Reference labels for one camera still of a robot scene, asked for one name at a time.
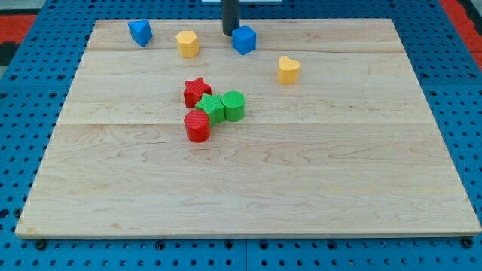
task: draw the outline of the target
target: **red block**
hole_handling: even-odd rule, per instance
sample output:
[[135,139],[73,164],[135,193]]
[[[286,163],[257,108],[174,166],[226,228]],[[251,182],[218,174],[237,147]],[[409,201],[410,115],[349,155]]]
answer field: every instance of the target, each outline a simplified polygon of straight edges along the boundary
[[209,117],[204,111],[196,110],[186,114],[184,118],[188,139],[192,142],[204,142],[211,135]]
[[192,81],[184,81],[186,89],[184,90],[184,101],[186,107],[193,108],[203,96],[203,93],[211,95],[211,86],[204,83],[203,78]]

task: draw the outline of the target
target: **red cylinder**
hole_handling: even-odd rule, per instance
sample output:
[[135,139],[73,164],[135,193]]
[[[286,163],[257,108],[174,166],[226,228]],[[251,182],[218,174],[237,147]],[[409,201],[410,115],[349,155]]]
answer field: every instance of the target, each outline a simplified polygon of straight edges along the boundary
[[186,114],[184,125],[188,139],[192,142],[204,142],[211,135],[209,128],[209,116],[204,111],[196,110]]

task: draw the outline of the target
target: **red surface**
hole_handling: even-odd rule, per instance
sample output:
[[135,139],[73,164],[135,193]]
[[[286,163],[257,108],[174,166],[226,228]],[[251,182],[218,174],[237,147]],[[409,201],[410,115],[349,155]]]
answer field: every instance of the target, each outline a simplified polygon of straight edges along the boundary
[[475,30],[474,22],[467,17],[464,7],[457,0],[440,0],[440,3],[482,69],[482,36]]
[[185,81],[184,101],[187,108],[193,108],[202,98],[203,93],[211,95],[211,86],[204,83],[203,78]]
[[209,116],[201,110],[191,111],[184,118],[188,139],[192,142],[204,142],[211,135]]
[[0,44],[21,44],[37,15],[0,15]]

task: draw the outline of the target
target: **toy block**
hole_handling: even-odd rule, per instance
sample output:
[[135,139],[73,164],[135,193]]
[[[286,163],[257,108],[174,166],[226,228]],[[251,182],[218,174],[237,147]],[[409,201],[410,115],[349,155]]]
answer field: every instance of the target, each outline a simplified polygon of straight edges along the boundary
[[278,82],[280,84],[293,84],[298,81],[301,64],[287,56],[281,56],[278,62]]
[[213,127],[216,123],[225,121],[224,105],[221,102],[221,95],[203,94],[201,100],[196,104],[196,109],[200,109],[209,116],[209,125]]
[[244,117],[244,95],[236,90],[226,92],[221,101],[224,105],[224,118],[238,121]]
[[211,95],[211,86],[204,83],[203,78],[192,81],[184,81],[186,89],[184,90],[184,101],[187,108],[193,108],[203,96],[203,93]]
[[191,111],[184,117],[188,139],[192,142],[204,142],[211,135],[209,117],[201,110]]
[[133,40],[141,47],[145,47],[145,45],[152,38],[152,31],[149,21],[140,20],[128,22],[127,25],[129,26],[130,35],[133,37]]
[[182,57],[195,57],[199,53],[199,40],[194,31],[180,31],[175,41]]
[[233,48],[242,55],[256,50],[256,32],[246,25],[233,30]]

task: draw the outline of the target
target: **black pole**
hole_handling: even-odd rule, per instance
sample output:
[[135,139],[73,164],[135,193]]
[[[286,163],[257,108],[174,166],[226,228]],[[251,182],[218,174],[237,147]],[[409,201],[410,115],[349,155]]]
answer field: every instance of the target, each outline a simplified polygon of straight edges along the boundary
[[239,27],[239,0],[222,0],[223,33],[231,36]]

